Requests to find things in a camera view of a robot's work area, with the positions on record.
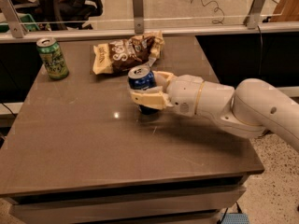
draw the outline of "can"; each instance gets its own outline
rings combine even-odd
[[[145,64],[138,65],[129,71],[128,82],[130,88],[133,90],[145,91],[157,86],[153,72]],[[145,115],[154,114],[159,111],[159,109],[149,108],[143,105],[139,105],[139,110]]]
[[[36,45],[49,77],[55,80],[67,77],[69,71],[57,41],[52,37],[41,38],[36,42]]]

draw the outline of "green can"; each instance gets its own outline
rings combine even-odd
[[[39,56],[51,79],[63,79],[69,71],[59,44],[54,38],[42,38],[36,42]]]

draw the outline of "robotic hand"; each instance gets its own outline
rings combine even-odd
[[[184,116],[200,115],[227,133],[254,138],[267,130],[299,152],[299,104],[260,79],[246,79],[235,89],[200,77],[153,72],[157,87],[131,90],[132,100],[155,109],[172,108]]]

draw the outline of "can lid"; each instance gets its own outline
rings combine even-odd
[[[128,77],[133,79],[138,79],[138,78],[145,77],[149,72],[150,72],[150,68],[145,64],[141,64],[132,68],[129,71]]]
[[[36,44],[41,48],[47,48],[55,44],[56,40],[52,37],[49,38],[41,38],[39,39]]]

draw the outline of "table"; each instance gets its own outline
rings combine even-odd
[[[61,42],[70,75],[38,73],[0,149],[0,197],[26,223],[215,223],[263,165],[249,140],[171,109],[141,115],[127,76],[95,75],[93,45]],[[194,37],[153,70],[218,82]]]

